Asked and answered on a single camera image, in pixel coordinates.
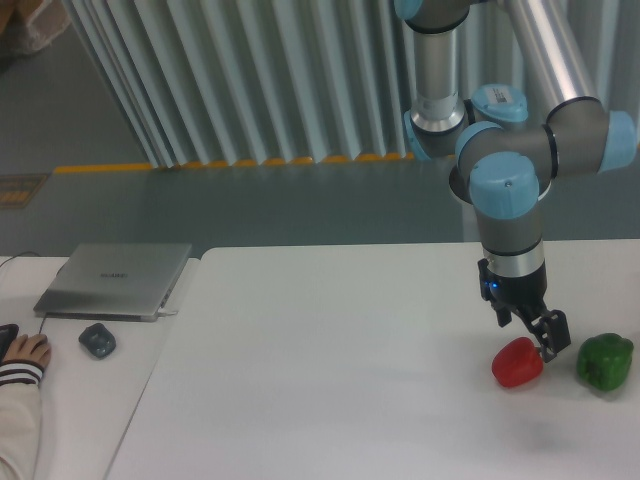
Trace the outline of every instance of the corrugated wall panel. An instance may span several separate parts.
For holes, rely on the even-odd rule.
[[[413,32],[391,0],[64,1],[154,166],[407,152]],[[640,120],[640,2],[559,1],[605,106]],[[472,7],[460,47],[462,97],[510,83],[542,120],[503,11]]]

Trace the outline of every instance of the laptop lid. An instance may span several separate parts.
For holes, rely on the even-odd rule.
[[[189,244],[81,244],[34,307],[39,316],[155,320]]]

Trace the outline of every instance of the black cable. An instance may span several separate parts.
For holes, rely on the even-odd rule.
[[[2,268],[5,265],[5,263],[10,262],[11,260],[14,260],[14,259],[16,259],[18,257],[26,257],[27,255],[30,255],[32,257],[41,257],[42,256],[39,253],[32,252],[31,250],[27,250],[26,252],[22,252],[22,253],[19,253],[18,255],[14,255],[11,258],[7,258],[4,262],[0,263],[0,268]]]
[[[42,323],[40,324],[40,330],[38,330],[38,333],[42,333],[42,327],[44,327],[44,321],[47,319],[47,315],[45,315],[44,317],[42,317]]]

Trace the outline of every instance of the person's hand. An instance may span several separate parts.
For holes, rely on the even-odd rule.
[[[33,337],[20,335],[11,342],[2,359],[3,362],[25,360],[39,365],[43,371],[47,368],[51,361],[51,345],[46,335],[41,333]]]

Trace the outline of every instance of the striped sleeve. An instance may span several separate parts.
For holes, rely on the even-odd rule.
[[[42,367],[26,360],[11,360],[0,365],[0,387],[10,383],[40,385]]]

